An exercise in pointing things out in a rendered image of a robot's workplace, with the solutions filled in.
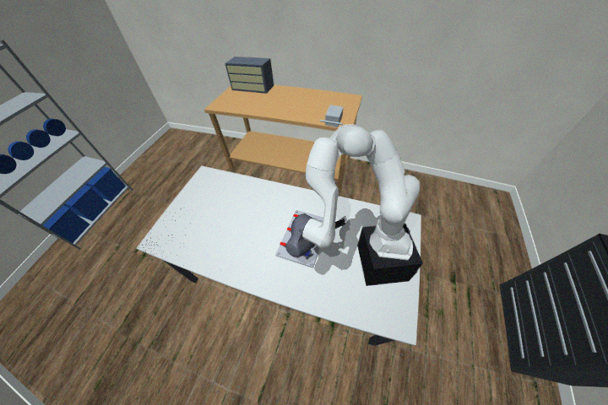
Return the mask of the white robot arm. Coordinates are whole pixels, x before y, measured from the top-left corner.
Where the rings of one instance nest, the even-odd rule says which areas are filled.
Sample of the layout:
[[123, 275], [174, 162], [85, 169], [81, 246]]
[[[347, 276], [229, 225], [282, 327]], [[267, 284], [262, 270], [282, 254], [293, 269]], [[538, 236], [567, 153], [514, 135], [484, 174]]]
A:
[[331, 138], [315, 140], [306, 167], [307, 184], [324, 202], [323, 221], [305, 213], [297, 216], [285, 246], [287, 252], [300, 257], [315, 245], [319, 248], [332, 245], [339, 199], [334, 174], [343, 149], [350, 157], [366, 156], [378, 181], [382, 217], [370, 236], [373, 250], [379, 257], [409, 260], [413, 244], [402, 227], [419, 195], [420, 182], [412, 175], [404, 175], [397, 149], [385, 131], [369, 133], [354, 124], [340, 126], [337, 130]]

